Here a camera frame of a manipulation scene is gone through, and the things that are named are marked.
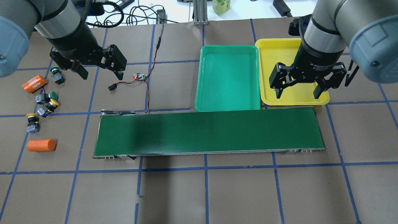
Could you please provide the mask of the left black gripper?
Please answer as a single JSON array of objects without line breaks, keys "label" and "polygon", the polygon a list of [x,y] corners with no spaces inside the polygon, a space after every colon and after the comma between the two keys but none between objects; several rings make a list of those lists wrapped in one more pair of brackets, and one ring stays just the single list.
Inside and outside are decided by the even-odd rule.
[{"label": "left black gripper", "polygon": [[88,71],[83,65],[95,65],[108,69],[114,72],[118,80],[123,80],[127,65],[127,59],[115,44],[106,48],[97,45],[68,51],[57,50],[53,47],[49,55],[61,69],[72,69],[72,72],[77,73],[83,80],[88,78]]}]

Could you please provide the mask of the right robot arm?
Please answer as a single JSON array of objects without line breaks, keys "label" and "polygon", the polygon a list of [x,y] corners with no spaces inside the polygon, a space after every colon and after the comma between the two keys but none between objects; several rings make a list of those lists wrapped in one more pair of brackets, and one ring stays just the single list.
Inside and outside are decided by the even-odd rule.
[{"label": "right robot arm", "polygon": [[293,63],[277,63],[270,88],[280,98],[298,83],[316,83],[313,97],[348,86],[360,69],[372,82],[397,83],[396,0],[319,0],[310,15],[294,19],[289,35],[301,43]]}]

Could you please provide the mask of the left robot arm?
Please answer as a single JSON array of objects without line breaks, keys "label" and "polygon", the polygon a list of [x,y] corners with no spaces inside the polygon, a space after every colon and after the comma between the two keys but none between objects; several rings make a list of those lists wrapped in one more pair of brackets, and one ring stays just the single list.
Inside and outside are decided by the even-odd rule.
[{"label": "left robot arm", "polygon": [[111,5],[107,0],[2,0],[0,2],[0,75],[12,75],[29,48],[29,39],[38,31],[51,45],[50,57],[61,70],[88,78],[85,65],[112,71],[123,79],[127,60],[111,44],[101,47],[86,19],[93,5]]}]

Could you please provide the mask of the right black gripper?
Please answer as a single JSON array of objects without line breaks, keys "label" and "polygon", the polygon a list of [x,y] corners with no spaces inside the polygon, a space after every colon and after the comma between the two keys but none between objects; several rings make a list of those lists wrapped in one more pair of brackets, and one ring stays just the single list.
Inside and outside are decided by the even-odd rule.
[{"label": "right black gripper", "polygon": [[338,88],[347,74],[347,69],[342,62],[336,63],[325,71],[313,68],[297,68],[277,63],[270,75],[270,88],[275,89],[276,98],[280,99],[283,90],[298,84],[315,84],[313,96],[320,98],[321,94],[330,88]]}]

